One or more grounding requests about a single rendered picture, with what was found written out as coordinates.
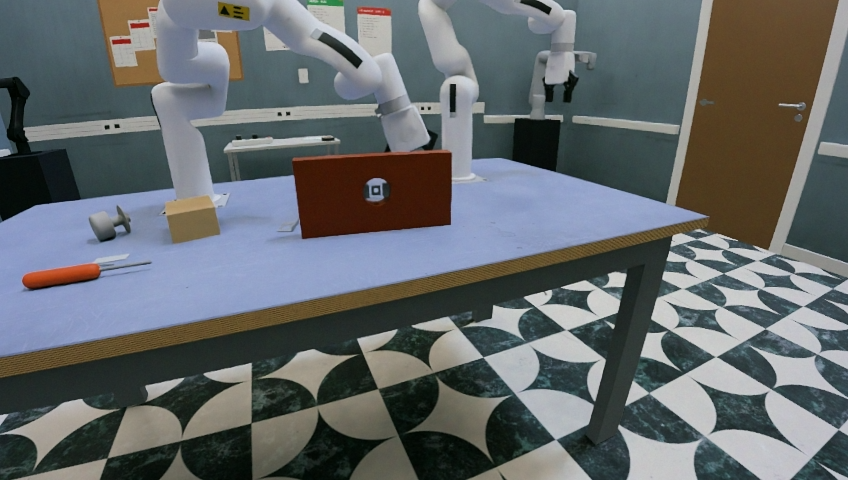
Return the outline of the orange-handled screwdriver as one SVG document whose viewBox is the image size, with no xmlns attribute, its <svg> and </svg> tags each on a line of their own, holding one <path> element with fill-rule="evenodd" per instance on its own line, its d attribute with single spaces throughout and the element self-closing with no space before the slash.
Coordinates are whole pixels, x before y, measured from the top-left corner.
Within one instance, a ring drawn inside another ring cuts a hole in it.
<svg viewBox="0 0 848 480">
<path fill-rule="evenodd" d="M 26 288 L 34 289 L 46 286 L 91 280 L 99 277 L 102 271 L 141 266 L 151 263 L 152 261 L 143 261 L 104 268 L 100 268 L 100 266 L 95 263 L 89 263 L 50 270 L 36 271 L 25 274 L 22 278 L 22 284 Z"/>
</svg>

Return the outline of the tan cardboard box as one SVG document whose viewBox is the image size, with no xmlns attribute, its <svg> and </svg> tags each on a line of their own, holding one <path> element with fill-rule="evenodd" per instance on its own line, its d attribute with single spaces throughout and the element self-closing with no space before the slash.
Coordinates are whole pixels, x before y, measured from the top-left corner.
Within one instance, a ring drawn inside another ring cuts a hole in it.
<svg viewBox="0 0 848 480">
<path fill-rule="evenodd" d="M 173 244 L 221 235 L 209 195 L 165 202 Z"/>
</svg>

